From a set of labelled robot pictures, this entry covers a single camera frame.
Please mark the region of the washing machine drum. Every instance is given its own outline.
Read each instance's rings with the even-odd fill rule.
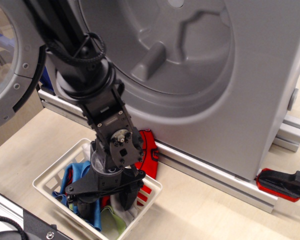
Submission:
[[[78,8],[104,39],[139,129],[255,178],[300,74],[300,2],[81,0]]]
[[[232,72],[232,34],[219,1],[81,1],[89,31],[99,33],[122,73],[128,104],[166,118],[209,108]]]

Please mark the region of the wooden table surface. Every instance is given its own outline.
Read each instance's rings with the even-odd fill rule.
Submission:
[[[297,87],[289,114],[300,118],[300,79]],[[43,109],[0,147],[0,193],[73,239],[93,239],[32,186],[82,138],[93,140],[95,133]],[[294,153],[273,145],[262,167],[294,173],[300,148]],[[279,199],[269,214],[162,163],[157,180],[163,191],[129,240],[300,240],[300,201]]]

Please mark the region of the black cable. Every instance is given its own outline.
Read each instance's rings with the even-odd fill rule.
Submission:
[[[101,38],[96,33],[89,32],[87,35],[89,37],[97,40],[100,44],[100,52],[98,53],[97,56],[89,58],[89,59],[82,59],[82,58],[76,58],[68,54],[64,49],[57,43],[57,41],[51,37],[55,36],[53,31],[47,27],[47,25],[41,20],[40,16],[38,15],[37,11],[33,7],[33,5],[30,3],[29,0],[23,0],[26,6],[28,7],[29,11],[31,12],[31,15],[33,17],[36,30],[39,32],[40,36],[42,37],[43,41],[47,45],[48,49],[59,59],[61,59],[63,62],[66,64],[69,64],[74,67],[80,67],[80,66],[85,66],[88,64],[97,64],[99,63],[106,55],[106,45]]]
[[[8,224],[11,224],[12,226],[14,226],[16,228],[18,233],[20,233],[21,240],[28,240],[25,231],[21,228],[21,226],[18,223],[16,223],[12,219],[10,219],[8,217],[5,217],[5,216],[0,216],[0,222],[5,222],[5,223],[8,223]]]

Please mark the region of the laundry basket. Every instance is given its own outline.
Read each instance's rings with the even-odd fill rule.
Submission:
[[[33,186],[52,203],[57,205],[64,213],[68,214],[73,220],[77,221],[87,230],[95,234],[97,238],[101,240],[122,240],[129,235],[130,231],[138,224],[146,211],[154,203],[162,190],[162,185],[158,181],[146,175],[143,179],[143,182],[144,185],[151,189],[151,192],[149,194],[142,189],[140,190],[140,192],[147,197],[147,201],[143,201],[142,199],[137,198],[137,201],[142,203],[143,206],[138,206],[138,215],[132,221],[132,223],[126,227],[125,231],[120,236],[118,236],[118,233],[115,233],[115,229],[113,232],[105,233],[97,231],[95,228],[86,223],[82,218],[74,214],[69,208],[64,206],[52,196],[53,191],[60,191],[66,167],[71,163],[80,163],[85,160],[82,146],[85,144],[90,144],[90,142],[91,141],[88,139],[81,139],[54,164],[52,164],[47,170],[45,170],[40,176],[38,176],[33,181]]]

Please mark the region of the black robotic arm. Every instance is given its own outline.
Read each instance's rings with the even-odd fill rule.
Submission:
[[[105,57],[105,44],[97,34],[83,32],[66,0],[24,2],[57,69],[60,97],[78,105],[96,131],[91,168],[66,187],[68,200],[84,218],[90,204],[106,195],[119,193],[129,209],[146,175],[134,165],[143,160],[143,140],[121,99],[124,84]]]

